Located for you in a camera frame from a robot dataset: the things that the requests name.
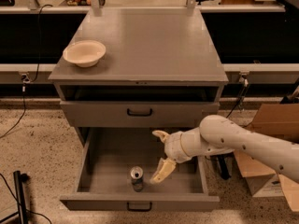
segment white bowl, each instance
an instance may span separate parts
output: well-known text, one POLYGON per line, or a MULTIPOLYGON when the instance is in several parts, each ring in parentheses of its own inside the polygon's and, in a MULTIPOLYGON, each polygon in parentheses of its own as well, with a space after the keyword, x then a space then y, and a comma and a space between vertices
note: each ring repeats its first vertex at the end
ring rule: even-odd
POLYGON ((79 41, 64 49, 63 57, 66 61, 80 67, 91 67, 104 56, 106 47, 92 40, 79 41))

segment power outlet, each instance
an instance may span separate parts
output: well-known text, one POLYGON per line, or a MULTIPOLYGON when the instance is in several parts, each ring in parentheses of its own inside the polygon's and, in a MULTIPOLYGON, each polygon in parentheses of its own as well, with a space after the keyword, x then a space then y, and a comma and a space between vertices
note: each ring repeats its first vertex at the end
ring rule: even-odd
POLYGON ((20 76, 21 76, 21 81, 25 84, 30 83, 30 76, 29 76, 29 72, 19 72, 20 76))

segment can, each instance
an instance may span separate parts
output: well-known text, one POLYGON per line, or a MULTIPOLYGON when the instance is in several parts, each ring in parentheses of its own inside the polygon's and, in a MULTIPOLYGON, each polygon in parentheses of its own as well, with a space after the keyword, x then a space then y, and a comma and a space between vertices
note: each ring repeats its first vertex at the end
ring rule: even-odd
POLYGON ((143 189, 143 170, 139 166, 133 167, 130 171, 131 183, 134 191, 141 191, 143 189))

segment drawer handle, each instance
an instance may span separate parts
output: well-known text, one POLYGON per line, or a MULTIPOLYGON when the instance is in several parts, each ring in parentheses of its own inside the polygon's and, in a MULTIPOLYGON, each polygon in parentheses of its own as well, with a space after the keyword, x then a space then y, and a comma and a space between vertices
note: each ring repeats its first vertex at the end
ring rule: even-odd
POLYGON ((148 209, 133 209, 130 207, 130 203, 127 203, 127 210, 130 212, 149 212, 151 210, 152 203, 149 203, 149 208, 148 209))
POLYGON ((138 116, 138 117, 148 117, 152 115, 152 109, 149 110, 149 113, 136 113, 131 111, 129 108, 127 109, 128 116, 138 116))

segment cardboard box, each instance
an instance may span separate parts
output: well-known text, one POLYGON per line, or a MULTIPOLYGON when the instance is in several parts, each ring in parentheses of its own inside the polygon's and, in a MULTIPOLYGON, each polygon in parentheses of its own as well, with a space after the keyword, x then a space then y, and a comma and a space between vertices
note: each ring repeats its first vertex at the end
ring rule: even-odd
MULTIPOLYGON (((247 129, 299 143, 299 104, 261 105, 247 129)), ((235 151, 235 159, 253 197, 285 196, 291 210, 299 212, 299 184, 242 151, 235 151)))

